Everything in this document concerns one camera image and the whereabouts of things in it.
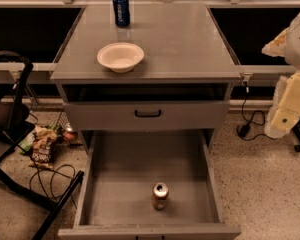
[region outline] dark blue can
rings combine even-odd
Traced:
[[[116,25],[127,27],[130,24],[129,0],[112,0]]]

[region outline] silver can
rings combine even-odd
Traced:
[[[169,196],[168,186],[159,182],[152,187],[152,205],[157,210],[162,210],[166,207]]]

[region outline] can lid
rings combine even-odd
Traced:
[[[157,197],[165,197],[168,195],[169,193],[169,189],[168,186],[163,183],[163,182],[159,182],[156,183],[153,186],[153,193],[157,196]]]

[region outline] desk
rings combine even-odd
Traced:
[[[131,1],[130,11],[117,28],[110,1],[88,4],[52,75],[88,154],[75,227],[60,236],[234,239],[209,163],[240,79],[231,50],[200,1]],[[101,66],[98,51],[115,42],[139,45],[144,60],[125,74]],[[159,179],[175,193],[161,213],[147,198]]]

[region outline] gray countertop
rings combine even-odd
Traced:
[[[131,24],[118,28],[112,2],[88,4],[51,77],[59,83],[99,80],[238,80],[239,70],[202,1],[130,1]],[[139,45],[143,61],[118,74],[97,61],[104,46]]]

